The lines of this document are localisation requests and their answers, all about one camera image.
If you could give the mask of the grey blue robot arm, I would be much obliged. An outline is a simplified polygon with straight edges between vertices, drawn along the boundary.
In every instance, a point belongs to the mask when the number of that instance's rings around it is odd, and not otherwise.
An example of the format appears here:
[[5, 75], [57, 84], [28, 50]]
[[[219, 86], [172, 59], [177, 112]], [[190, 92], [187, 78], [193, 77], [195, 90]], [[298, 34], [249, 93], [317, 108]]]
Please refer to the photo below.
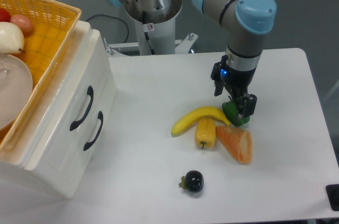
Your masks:
[[[173, 54], [175, 18], [182, 0], [106, 0], [112, 6], [123, 5], [134, 20], [141, 55]], [[214, 64], [211, 79], [215, 96], [223, 91], [230, 100], [222, 110], [235, 126], [247, 123], [257, 98], [248, 92], [264, 49], [267, 35], [274, 26], [277, 6], [274, 0], [191, 0], [195, 8], [229, 33], [227, 49]]]

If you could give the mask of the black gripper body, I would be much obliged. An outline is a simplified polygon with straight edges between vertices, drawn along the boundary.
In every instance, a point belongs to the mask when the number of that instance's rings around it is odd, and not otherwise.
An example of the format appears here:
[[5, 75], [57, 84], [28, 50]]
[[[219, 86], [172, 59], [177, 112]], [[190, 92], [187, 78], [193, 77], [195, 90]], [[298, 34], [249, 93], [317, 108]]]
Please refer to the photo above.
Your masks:
[[244, 104], [245, 101], [251, 99], [251, 95], [248, 94], [247, 89], [253, 79], [254, 73], [255, 69], [240, 71], [231, 68], [226, 63], [220, 63], [219, 75], [221, 86], [219, 87], [219, 94], [221, 94], [225, 88], [232, 100], [237, 104]]

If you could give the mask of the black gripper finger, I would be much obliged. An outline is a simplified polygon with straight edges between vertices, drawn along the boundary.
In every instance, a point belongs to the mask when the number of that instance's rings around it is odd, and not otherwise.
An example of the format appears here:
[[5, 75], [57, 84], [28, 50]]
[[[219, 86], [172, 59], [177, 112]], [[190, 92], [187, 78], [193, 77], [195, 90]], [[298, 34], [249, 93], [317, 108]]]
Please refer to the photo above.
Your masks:
[[249, 122], [250, 117], [254, 114], [257, 103], [257, 97], [254, 94], [245, 93], [236, 98], [236, 118], [234, 125], [244, 125]]
[[227, 55], [223, 55], [221, 61], [214, 64], [211, 72], [210, 78], [214, 81], [215, 91], [214, 96], [219, 96], [222, 94], [224, 89], [224, 81], [222, 80], [222, 74], [226, 69], [226, 62], [228, 60]]

